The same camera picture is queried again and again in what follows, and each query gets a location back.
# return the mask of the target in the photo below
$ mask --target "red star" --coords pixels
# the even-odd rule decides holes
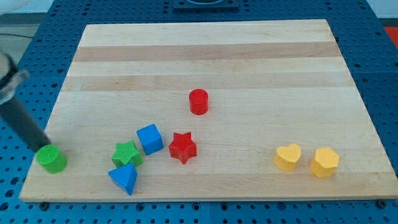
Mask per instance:
[[[197,145],[191,139],[191,132],[174,133],[174,139],[169,145],[170,156],[185,164],[189,158],[197,156]]]

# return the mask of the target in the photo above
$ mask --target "blue triangular prism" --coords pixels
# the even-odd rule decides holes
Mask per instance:
[[[137,171],[133,164],[127,164],[108,172],[112,181],[124,190],[127,194],[132,195],[134,185],[136,184]]]

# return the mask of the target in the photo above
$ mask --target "green star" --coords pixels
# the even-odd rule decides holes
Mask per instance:
[[[134,141],[129,141],[124,144],[116,143],[116,152],[112,156],[112,161],[117,168],[129,163],[137,167],[144,162]]]

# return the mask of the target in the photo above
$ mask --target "black cylinder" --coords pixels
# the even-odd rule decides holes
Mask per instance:
[[[34,152],[51,144],[50,139],[15,96],[0,105],[0,116]]]

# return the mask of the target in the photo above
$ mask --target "green cylinder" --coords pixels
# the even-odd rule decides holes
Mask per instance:
[[[46,145],[37,151],[36,161],[50,174],[61,172],[67,166],[67,158],[57,146]]]

